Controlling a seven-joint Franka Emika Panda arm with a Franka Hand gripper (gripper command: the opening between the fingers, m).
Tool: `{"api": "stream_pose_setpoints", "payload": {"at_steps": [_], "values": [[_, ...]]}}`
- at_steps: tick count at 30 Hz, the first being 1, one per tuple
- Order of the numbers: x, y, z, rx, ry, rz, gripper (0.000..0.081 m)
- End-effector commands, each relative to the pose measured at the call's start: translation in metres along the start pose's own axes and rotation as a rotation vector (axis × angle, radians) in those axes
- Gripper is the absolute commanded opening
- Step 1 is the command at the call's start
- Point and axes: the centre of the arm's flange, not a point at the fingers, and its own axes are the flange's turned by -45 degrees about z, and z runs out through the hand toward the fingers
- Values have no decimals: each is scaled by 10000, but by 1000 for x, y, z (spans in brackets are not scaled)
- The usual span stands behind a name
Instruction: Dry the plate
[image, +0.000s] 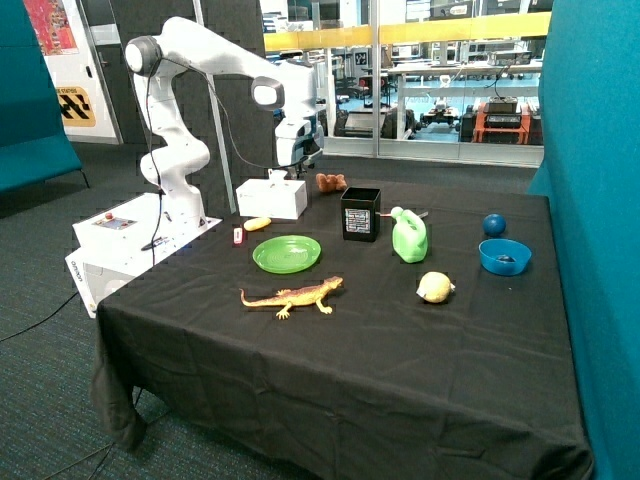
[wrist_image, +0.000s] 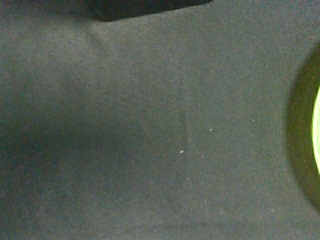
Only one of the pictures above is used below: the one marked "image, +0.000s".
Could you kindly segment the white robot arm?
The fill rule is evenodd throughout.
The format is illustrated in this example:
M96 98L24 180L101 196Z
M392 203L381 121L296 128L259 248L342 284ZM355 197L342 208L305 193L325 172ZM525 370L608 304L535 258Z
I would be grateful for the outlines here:
M147 127L166 143L142 158L141 170L149 182L161 188L164 207L175 225L204 224L201 193L186 177L210 159L209 148L183 122L172 88L175 76L194 70L251 78L254 102L284 115L275 129L280 166L312 163L323 151L316 77L312 65L302 59L271 63L182 17L167 20L157 36L132 39L125 48L125 59Z

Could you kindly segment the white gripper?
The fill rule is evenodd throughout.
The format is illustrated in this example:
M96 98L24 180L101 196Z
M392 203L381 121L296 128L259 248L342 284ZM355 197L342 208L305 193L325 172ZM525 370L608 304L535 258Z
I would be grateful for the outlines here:
M323 154L324 129L316 115L285 117L275 129L276 158L292 176L303 176Z

